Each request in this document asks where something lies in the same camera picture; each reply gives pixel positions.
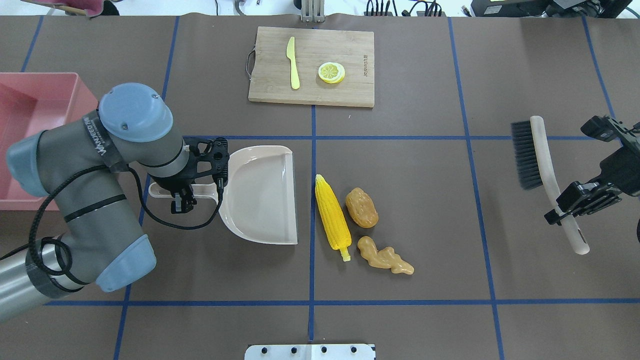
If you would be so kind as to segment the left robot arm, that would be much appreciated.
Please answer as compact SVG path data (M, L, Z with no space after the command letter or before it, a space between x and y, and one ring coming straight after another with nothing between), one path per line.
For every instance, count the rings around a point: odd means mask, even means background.
M137 162L167 178L188 163L183 135L155 89L128 82L97 109L11 145L7 168L30 195L44 198L25 249L1 260L1 321L98 285L123 289L157 259L117 173Z

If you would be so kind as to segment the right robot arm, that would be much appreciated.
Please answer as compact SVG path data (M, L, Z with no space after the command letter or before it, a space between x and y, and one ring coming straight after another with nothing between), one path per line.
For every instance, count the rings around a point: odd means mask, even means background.
M614 153L599 162L600 173L581 183L574 181L557 196L558 210L544 215L548 224L560 224L568 216L592 215L621 201L620 194L637 198L640 193L639 125L628 128L610 116L593 116L580 128L592 139L621 141Z

